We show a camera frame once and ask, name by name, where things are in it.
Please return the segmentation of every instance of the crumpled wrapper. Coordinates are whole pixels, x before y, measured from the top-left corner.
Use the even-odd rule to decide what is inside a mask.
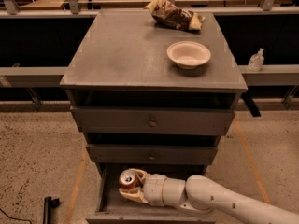
[[[159,23],[178,30],[200,30],[205,17],[176,7],[167,0],[153,0],[145,9]]]

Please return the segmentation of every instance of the drawer handle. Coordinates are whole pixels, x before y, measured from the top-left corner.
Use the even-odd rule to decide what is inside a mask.
[[[150,127],[156,127],[156,125],[157,125],[157,121],[156,121],[155,119],[151,119],[151,120],[149,121],[149,126],[150,126]]]

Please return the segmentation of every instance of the concrete floor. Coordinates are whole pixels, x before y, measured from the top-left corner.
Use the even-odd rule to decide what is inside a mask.
[[[10,216],[42,223],[46,196],[62,202],[53,224],[87,223],[94,213],[101,179],[68,108],[49,104],[33,112],[32,104],[0,103],[0,208]],[[205,176],[299,214],[298,134],[299,111],[262,111],[260,118],[238,111]],[[213,217],[217,224],[240,223],[221,212]],[[0,223],[29,222],[0,213]]]

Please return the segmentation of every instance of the white bowl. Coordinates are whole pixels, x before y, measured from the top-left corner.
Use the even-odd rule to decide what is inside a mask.
[[[167,49],[168,57],[182,69],[194,69],[207,63],[211,52],[204,45],[192,41],[179,41]]]

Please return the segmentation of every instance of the black cable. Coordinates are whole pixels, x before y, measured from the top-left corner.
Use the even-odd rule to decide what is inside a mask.
[[[7,216],[9,219],[12,219],[12,220],[19,220],[19,221],[27,221],[29,222],[30,224],[32,224],[31,220],[27,220],[27,219],[19,219],[19,218],[15,218],[15,217],[10,217],[5,211],[3,211],[1,208],[0,208],[0,211],[5,215]]]

